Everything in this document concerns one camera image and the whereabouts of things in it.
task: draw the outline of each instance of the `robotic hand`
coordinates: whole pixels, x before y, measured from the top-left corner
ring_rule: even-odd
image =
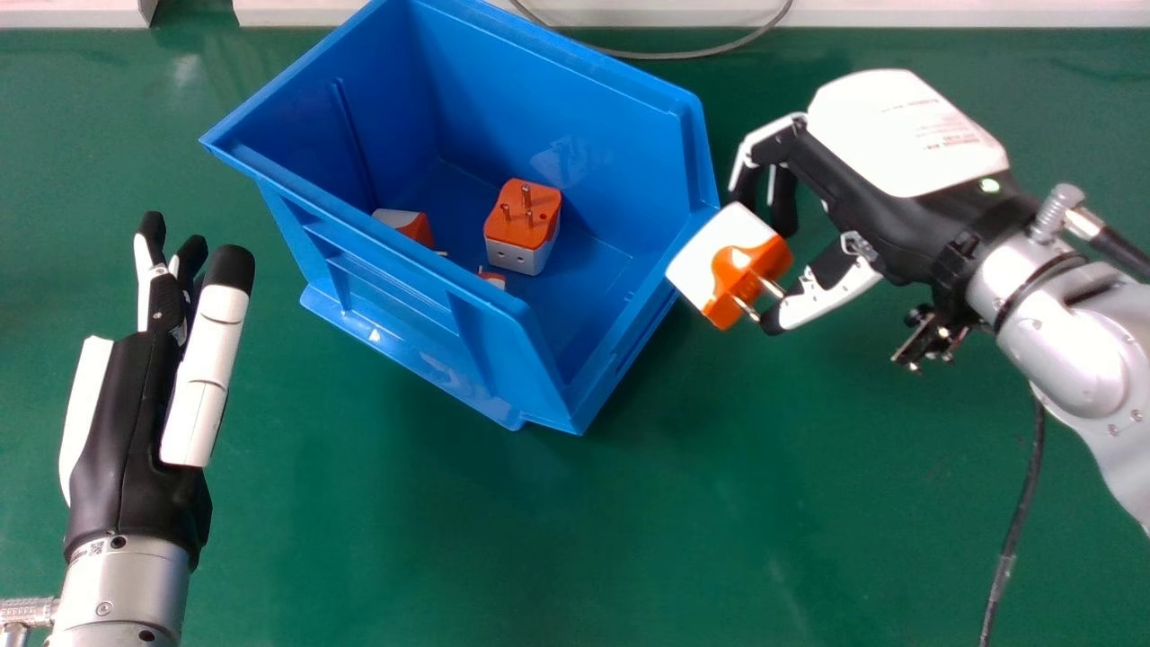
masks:
[[[768,174],[769,225],[756,214]],[[781,237],[798,229],[802,180],[841,232],[798,282]],[[1059,184],[1044,202],[1014,180],[1003,146],[906,70],[834,80],[808,110],[752,132],[729,186],[735,202],[673,260],[667,276],[720,329],[745,311],[768,336],[792,331],[882,278],[922,283],[933,305],[892,361],[951,362],[972,330],[995,336],[1055,417],[1094,453],[1116,499],[1150,532],[1150,285],[1088,262],[1060,233],[1132,272],[1150,259]],[[754,301],[776,301],[759,313]]]
[[[255,276],[252,254],[192,236],[163,257],[163,216],[133,239],[138,329],[117,342],[89,338],[60,448],[70,510],[59,599],[0,601],[0,645],[179,644],[191,572],[208,540],[204,479]]]

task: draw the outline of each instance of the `blue plastic bin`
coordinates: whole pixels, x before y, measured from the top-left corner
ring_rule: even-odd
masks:
[[[719,203],[693,94],[477,0],[371,2],[201,141],[259,185],[305,307],[512,430],[586,430]],[[511,177],[565,203],[503,292],[476,270]],[[427,213],[448,255],[377,207]]]

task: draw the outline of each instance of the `bin floor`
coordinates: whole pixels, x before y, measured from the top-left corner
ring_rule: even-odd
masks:
[[[483,222],[501,185],[440,160],[398,203],[379,206],[427,213],[436,247],[447,252],[448,260],[473,271],[482,264],[507,276],[507,292],[531,307],[560,375],[569,380],[630,300],[636,284],[621,278],[629,274],[631,256],[588,233],[565,203],[555,247],[538,276],[490,267]],[[642,271],[636,276],[641,279]]]

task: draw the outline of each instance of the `gray cable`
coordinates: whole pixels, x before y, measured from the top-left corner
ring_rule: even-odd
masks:
[[[526,16],[527,20],[534,22],[535,24],[538,24],[539,26],[544,26],[551,30],[554,29],[551,24],[540,18],[538,14],[536,14],[531,9],[528,9],[521,0],[507,0],[507,1],[511,2],[512,6],[514,6],[516,9],[519,9],[519,11],[523,14],[523,16]],[[612,49],[611,47],[599,47],[596,45],[591,45],[590,43],[586,43],[585,45],[588,45],[593,49],[598,49],[599,52],[603,52],[608,56],[615,56],[616,59],[630,59],[632,61],[687,61],[690,59],[705,59],[707,56],[715,56],[718,54],[726,54],[728,52],[734,52],[735,49],[738,49],[744,45],[758,40],[764,33],[774,29],[775,25],[777,25],[780,22],[782,22],[784,17],[787,17],[787,14],[790,13],[791,5],[793,3],[795,0],[785,0],[783,2],[783,6],[779,8],[775,15],[772,16],[766,24],[756,29],[751,33],[747,33],[746,36],[737,40],[731,40],[730,43],[724,43],[722,45],[716,45],[714,47],[707,47],[705,49],[690,49],[687,52],[629,52],[627,49]]]

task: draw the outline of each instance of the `green table surface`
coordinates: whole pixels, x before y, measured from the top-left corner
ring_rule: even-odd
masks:
[[[187,645],[975,642],[1030,436],[992,340],[914,378],[888,357],[919,287],[785,339],[678,305],[586,437],[508,433],[305,311],[255,186],[197,143],[324,32],[240,30],[218,2],[164,2],[146,32],[0,32],[0,598],[59,591],[77,354],[132,330],[129,236],[158,208],[171,238],[259,259]],[[787,30],[642,67],[703,99],[724,182],[746,131],[881,66],[995,132],[1032,191],[1078,182],[1150,245],[1145,31]],[[795,251],[830,234],[810,217]],[[1053,426],[997,644],[1144,646],[1148,579],[1145,536]]]

